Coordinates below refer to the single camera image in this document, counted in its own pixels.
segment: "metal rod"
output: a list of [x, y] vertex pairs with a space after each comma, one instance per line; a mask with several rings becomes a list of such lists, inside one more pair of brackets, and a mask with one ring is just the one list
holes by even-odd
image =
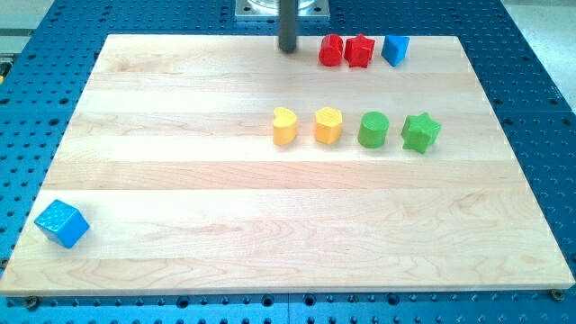
[[278, 46], [285, 53], [296, 50], [298, 0], [280, 0], [278, 9]]

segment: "metal base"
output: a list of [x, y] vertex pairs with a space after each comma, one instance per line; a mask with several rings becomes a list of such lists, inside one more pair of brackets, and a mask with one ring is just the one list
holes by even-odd
[[[330, 17], [329, 0], [300, 1], [300, 18], [327, 21]], [[255, 0], [236, 0], [236, 20], [239, 22], [269, 21], [278, 19], [277, 5], [265, 5]]]

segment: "red block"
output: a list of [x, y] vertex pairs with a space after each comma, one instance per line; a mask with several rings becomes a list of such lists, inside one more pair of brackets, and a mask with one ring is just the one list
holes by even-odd
[[344, 51], [344, 59], [348, 61], [348, 65], [353, 67], [368, 68], [368, 63], [372, 59], [374, 52], [374, 44], [376, 40], [366, 38], [363, 34], [346, 40], [346, 49]]
[[342, 61], [344, 42], [336, 34], [328, 34], [322, 39], [318, 59], [327, 67], [335, 67]]

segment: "green cylinder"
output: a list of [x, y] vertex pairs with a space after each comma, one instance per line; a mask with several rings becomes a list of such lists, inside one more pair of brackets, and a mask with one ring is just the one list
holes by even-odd
[[365, 113], [360, 123], [358, 142], [365, 148], [379, 148], [386, 141], [389, 124], [388, 117], [381, 112]]

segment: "green star-shaped block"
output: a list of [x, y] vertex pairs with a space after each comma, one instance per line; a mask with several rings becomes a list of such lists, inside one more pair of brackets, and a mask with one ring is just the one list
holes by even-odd
[[404, 138], [403, 149], [414, 149], [422, 154], [426, 149], [434, 144], [440, 132], [440, 123], [430, 118], [427, 112], [420, 116], [407, 116], [402, 129]]

